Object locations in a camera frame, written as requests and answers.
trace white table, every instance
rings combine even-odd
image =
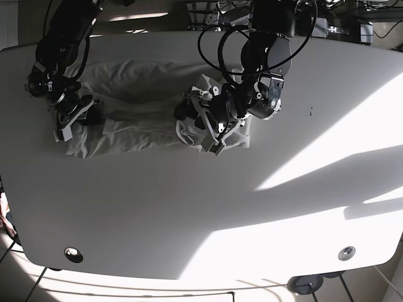
[[[197,37],[94,38],[89,61],[200,62]],[[208,57],[219,38],[206,35]],[[243,39],[229,39],[229,63]],[[46,105],[24,91],[34,53],[0,53],[0,171],[32,262],[116,276],[286,282],[394,254],[403,230],[401,53],[310,41],[286,76],[283,111],[253,121],[250,149],[215,157],[177,146],[90,160],[64,155]],[[348,246],[356,254],[341,262]],[[69,262],[66,247],[84,261]]]

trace white cloth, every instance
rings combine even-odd
[[[78,68],[79,64],[74,64],[65,75],[72,77]],[[222,76],[204,64],[128,61],[87,65],[80,78],[80,94],[102,100],[99,108],[105,122],[96,126],[74,123],[66,154],[88,159],[181,143],[174,109],[181,102],[183,91],[198,79],[203,82],[210,77],[220,80]],[[243,142],[237,142],[235,137],[234,140],[229,145],[249,146],[245,135]]]

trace floor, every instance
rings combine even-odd
[[[12,240],[0,230],[0,257],[11,245]],[[397,264],[403,253],[400,245],[393,258],[379,269],[392,279]],[[0,301],[20,302],[33,288],[34,283],[43,271],[43,267],[29,261],[23,249],[15,245],[12,252],[4,258],[0,269]],[[381,302],[387,290],[373,267],[346,271],[344,280],[355,302]],[[230,288],[253,288],[256,286],[274,285],[265,279],[237,280],[228,283]],[[183,294],[200,294],[191,289],[217,288],[206,280],[205,283],[178,284],[175,281],[156,279],[137,279],[86,274],[81,272],[48,269],[39,286],[32,294],[31,302],[226,302],[232,301],[230,296],[205,296],[192,298],[151,298],[151,296],[172,296]],[[250,289],[235,291],[237,302],[313,302],[311,295],[299,296],[287,291],[283,286],[266,289]],[[347,295],[338,278],[324,280],[323,286],[316,292],[319,302],[347,301]]]

